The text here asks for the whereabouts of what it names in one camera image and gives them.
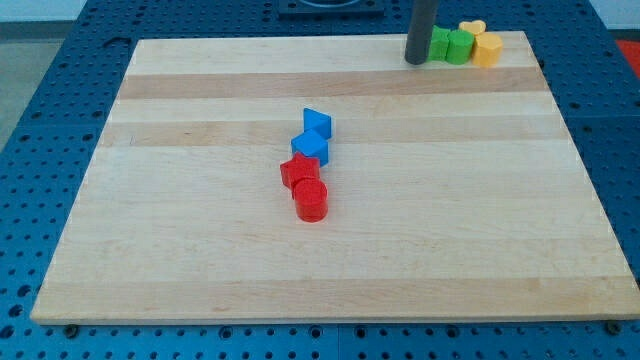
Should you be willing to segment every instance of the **plastic block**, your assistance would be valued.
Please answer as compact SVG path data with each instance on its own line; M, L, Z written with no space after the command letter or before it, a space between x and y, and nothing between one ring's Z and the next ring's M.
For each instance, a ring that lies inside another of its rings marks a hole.
M502 53L502 38L493 33L484 33L476 36L476 44L473 48L472 62L476 66L492 67L500 60Z
M296 152L291 160L280 165L280 174L284 186L293 190L302 179L320 178L320 160Z
M327 186L319 179L301 180L293 190L298 217L307 222L324 219L329 211Z
M304 108L302 116L304 131L315 130L325 140L331 139L331 116L309 108Z
M449 48L447 49L447 62L454 65L462 65L469 60L475 37L466 30L454 30L449 33Z
M428 61L446 60L447 49L449 48L449 33L451 33L449 29L443 29L438 26L433 27Z
M305 131L291 139L291 153L301 152L307 157L316 157L320 166L329 163L329 144L315 130Z
M463 21L458 25L458 29L468 31L473 36L478 36L487 30L487 24L482 20Z

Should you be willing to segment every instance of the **blue block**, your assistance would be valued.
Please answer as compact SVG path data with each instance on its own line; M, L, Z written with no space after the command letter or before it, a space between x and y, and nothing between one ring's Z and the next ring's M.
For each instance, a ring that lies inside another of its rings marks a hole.
M309 108L304 108L302 116L304 131L315 130L325 140L331 139L331 116Z
M291 139L291 153L298 151L304 156L320 159L320 166L329 163L329 144L315 130L305 131Z

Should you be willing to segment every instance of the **table surface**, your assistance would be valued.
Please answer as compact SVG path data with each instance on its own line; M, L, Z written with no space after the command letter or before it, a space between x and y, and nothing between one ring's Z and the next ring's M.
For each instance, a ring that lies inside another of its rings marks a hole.
M32 318L640 316L526 36L498 34L491 69L411 66L404 35L140 41ZM305 107L335 129L316 224L279 171Z
M28 318L98 134L141 38L406 31L410 2L385 16L278 19L274 3L88 1L0 158L3 356L35 358L637 357L637 321L206 327L62 327ZM524 30L632 271L640 257L640 85L588 1L442 2L438 24L482 18Z

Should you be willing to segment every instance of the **wooden board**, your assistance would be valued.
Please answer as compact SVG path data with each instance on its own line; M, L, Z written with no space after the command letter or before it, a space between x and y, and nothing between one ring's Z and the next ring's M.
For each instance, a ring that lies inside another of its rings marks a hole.
M42 324L632 318L640 292L523 33L499 65L401 35L138 43ZM279 164L334 118L329 214Z

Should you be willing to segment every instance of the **black cylindrical post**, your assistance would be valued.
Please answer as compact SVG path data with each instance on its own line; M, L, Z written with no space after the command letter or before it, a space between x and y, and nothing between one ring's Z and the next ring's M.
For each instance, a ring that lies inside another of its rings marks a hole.
M413 0L411 25L404 52L404 59L409 64L420 65L427 61L437 12L438 0Z

